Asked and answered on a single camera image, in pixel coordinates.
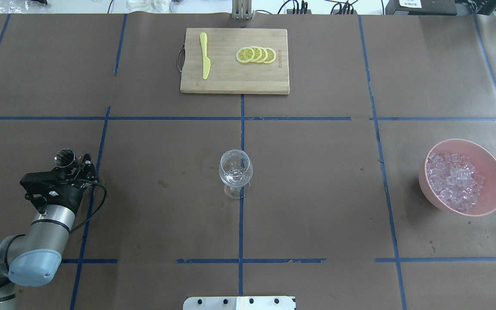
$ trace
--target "white metal plate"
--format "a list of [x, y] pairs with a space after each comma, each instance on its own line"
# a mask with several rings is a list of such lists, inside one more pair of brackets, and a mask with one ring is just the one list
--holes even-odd
[[183, 310], [295, 310], [291, 296], [222, 296], [187, 298]]

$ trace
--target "wooden cutting board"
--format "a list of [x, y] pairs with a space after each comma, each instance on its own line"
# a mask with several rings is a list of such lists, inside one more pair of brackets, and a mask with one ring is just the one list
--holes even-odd
[[[207, 79], [202, 79], [200, 33], [208, 35], [212, 61]], [[270, 47], [277, 51], [273, 63], [239, 63], [241, 47]], [[187, 28], [182, 93], [280, 94], [290, 92], [288, 33], [286, 29]]]

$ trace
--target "ice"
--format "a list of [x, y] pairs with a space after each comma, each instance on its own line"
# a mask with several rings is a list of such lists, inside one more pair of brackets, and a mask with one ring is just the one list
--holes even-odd
[[478, 174], [470, 157], [431, 153], [426, 160], [426, 172], [431, 189], [450, 208], [467, 213], [478, 203], [485, 177]]

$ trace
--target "lemon slice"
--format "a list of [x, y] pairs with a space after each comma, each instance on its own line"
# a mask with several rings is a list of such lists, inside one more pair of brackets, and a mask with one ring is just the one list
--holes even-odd
[[263, 61], [263, 63], [272, 63], [273, 61], [275, 61], [275, 59], [277, 58], [277, 53], [275, 52], [275, 50], [270, 47], [266, 47], [265, 51], [267, 53], [267, 58]]
[[257, 61], [255, 61], [256, 63], [262, 63], [264, 61], [266, 61], [267, 57], [268, 57], [268, 52], [267, 52], [267, 49], [265, 47], [260, 47], [261, 49], [261, 58]]
[[261, 47], [259, 47], [259, 46], [251, 46], [250, 48], [253, 49], [254, 50], [254, 53], [256, 54], [254, 56], [254, 59], [252, 59], [252, 61], [250, 61], [250, 62], [256, 62], [256, 61], [258, 61], [258, 60], [260, 60], [260, 59], [263, 58], [264, 53], [263, 53], [263, 49]]
[[251, 47], [243, 47], [236, 52], [236, 60], [239, 63], [248, 63], [254, 59], [256, 52]]

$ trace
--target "bowl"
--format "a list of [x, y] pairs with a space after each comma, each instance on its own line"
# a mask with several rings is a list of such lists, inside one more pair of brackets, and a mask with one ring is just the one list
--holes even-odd
[[[483, 188], [480, 191], [480, 198], [475, 206], [472, 206], [467, 213], [453, 210], [445, 204], [437, 194], [431, 189], [426, 173], [426, 160], [431, 153], [448, 155], [459, 153], [470, 157], [470, 162], [476, 167], [476, 173], [485, 177]], [[464, 139], [449, 139], [441, 141], [426, 154], [424, 163], [418, 172], [418, 182], [424, 196], [438, 209], [465, 216], [484, 216], [496, 210], [496, 159], [483, 147]]]

